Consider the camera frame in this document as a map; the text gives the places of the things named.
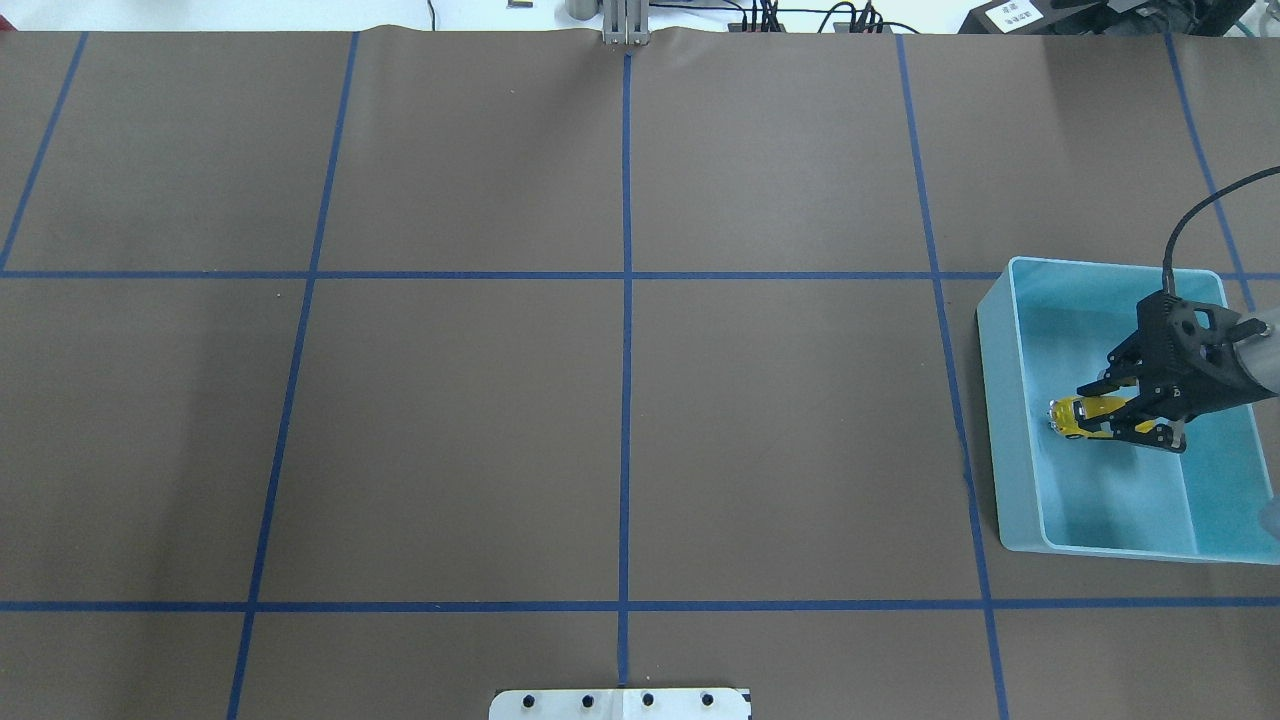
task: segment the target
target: blue bin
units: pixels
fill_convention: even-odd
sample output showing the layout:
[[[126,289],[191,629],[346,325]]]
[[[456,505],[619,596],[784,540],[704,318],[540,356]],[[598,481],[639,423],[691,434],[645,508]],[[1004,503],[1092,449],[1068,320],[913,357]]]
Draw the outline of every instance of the blue bin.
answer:
[[[1222,281],[1178,270],[1179,295],[1225,305]],[[1271,500],[1252,407],[1187,425],[1174,455],[1066,439],[1051,401],[1097,378],[1137,327],[1160,268],[1014,258],[978,306],[1000,542],[1010,550],[1184,562],[1280,564],[1258,523]]]

